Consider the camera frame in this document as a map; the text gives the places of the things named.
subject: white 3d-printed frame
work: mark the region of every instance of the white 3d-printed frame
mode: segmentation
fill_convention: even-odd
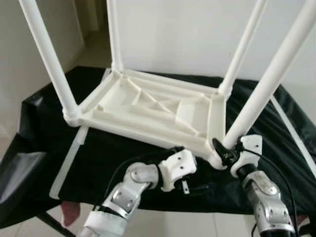
[[[316,21],[316,0],[306,0],[262,79],[225,134],[226,100],[268,0],[257,0],[227,74],[219,88],[159,77],[124,68],[116,0],[107,0],[112,72],[77,105],[44,25],[36,0],[20,0],[70,126],[93,127],[157,146],[185,146],[223,168],[211,139],[227,148],[244,135],[281,83]]]

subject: black tablecloth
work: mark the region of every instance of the black tablecloth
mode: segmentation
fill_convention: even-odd
[[[104,69],[77,67],[66,74],[77,103],[99,83]],[[222,78],[165,75],[171,78],[217,87]],[[227,103],[226,130],[232,125],[257,82],[237,80]],[[300,138],[316,160],[316,128],[291,96],[280,86],[275,97],[291,120]],[[48,196],[78,128],[67,126],[52,84],[22,103],[21,120],[0,165],[0,228],[24,221],[60,204]],[[263,154],[289,179],[299,214],[316,215],[316,180],[304,157],[271,103],[255,122],[249,134],[263,136]],[[146,143],[89,129],[85,144],[60,192],[62,200],[98,203],[117,166],[124,160],[144,156],[148,162],[166,159],[172,151]],[[277,183],[290,212],[289,193],[280,176],[263,160],[259,168]],[[122,179],[119,173],[115,182]],[[198,172],[188,178],[191,193],[180,188],[170,193],[145,191],[140,208],[188,212],[252,213],[238,180],[228,171],[216,171],[198,159]]]

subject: tiled floor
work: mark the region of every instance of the tiled floor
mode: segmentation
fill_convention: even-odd
[[[111,52],[107,31],[91,33],[86,39],[86,49],[77,65],[110,67]],[[92,209],[81,205],[80,218],[70,227],[77,233]],[[56,207],[49,213],[61,220],[61,209]],[[252,216],[219,213],[175,213],[137,210],[128,224],[124,237],[249,237],[254,224]],[[0,230],[0,237],[61,237],[59,233],[32,218],[24,223]]]

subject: black plastic sheet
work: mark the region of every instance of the black plastic sheet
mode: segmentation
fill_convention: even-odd
[[[104,69],[77,67],[67,79],[77,103],[100,83]],[[163,75],[171,78],[218,87],[222,78]],[[228,128],[232,125],[257,82],[237,80],[227,103]],[[316,128],[291,96],[280,86],[275,97],[291,120],[314,161]],[[78,128],[63,119],[61,105],[52,84],[22,103],[21,121],[0,165],[0,228],[21,222],[60,204],[48,193],[62,165]],[[249,134],[263,136],[263,154],[287,176],[292,186],[299,214],[316,215],[316,180],[286,126],[269,103]],[[110,177],[124,161],[140,157],[144,162],[166,159],[165,150],[115,134],[89,129],[85,144],[79,148],[60,192],[61,200],[97,204],[102,200]],[[202,159],[198,172],[188,177],[191,190],[184,195],[180,186],[170,193],[148,190],[140,208],[165,211],[227,212],[251,214],[252,209],[240,182],[229,171],[214,170]],[[259,168],[280,187],[290,212],[290,196],[280,176],[263,160]],[[113,185],[122,180],[124,169]]]

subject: vertical white pole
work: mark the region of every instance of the vertical white pole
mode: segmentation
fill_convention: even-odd
[[[77,120],[80,116],[80,109],[76,104],[74,96],[67,83],[36,1],[19,1],[35,43],[39,49],[39,53],[62,104],[64,117],[67,120]]]
[[[108,9],[108,21],[109,21],[109,33],[110,33],[110,44],[111,44],[111,55],[112,55],[112,70],[117,72],[123,71],[123,62],[120,51],[119,41],[119,22],[118,22],[118,11],[117,1],[107,0]]]
[[[231,148],[252,127],[270,97],[281,83],[287,69],[309,35],[316,21],[316,1],[306,0],[289,33],[268,66],[262,79],[226,134],[223,145]]]
[[[268,0],[257,0],[251,16],[248,20],[247,26],[243,32],[243,35],[240,39],[236,52],[233,56],[233,59],[228,67],[227,73],[223,82],[218,87],[218,93],[226,95],[227,99],[229,98],[234,81],[237,77],[237,74],[242,66],[245,55],[249,49],[253,35],[256,32],[257,26],[260,23],[261,16],[266,8]]]

